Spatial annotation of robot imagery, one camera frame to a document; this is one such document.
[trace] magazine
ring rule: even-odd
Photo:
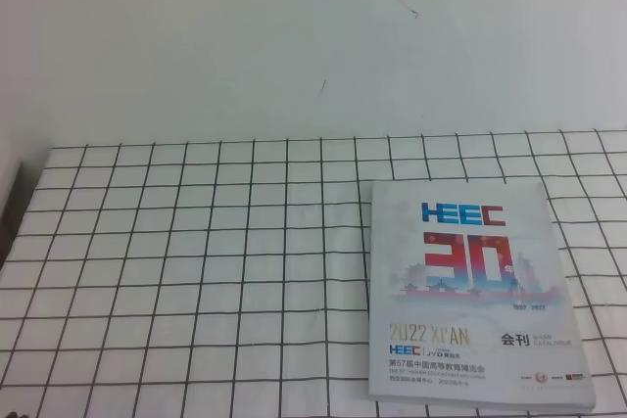
[[[541,184],[375,182],[369,394],[591,411]]]

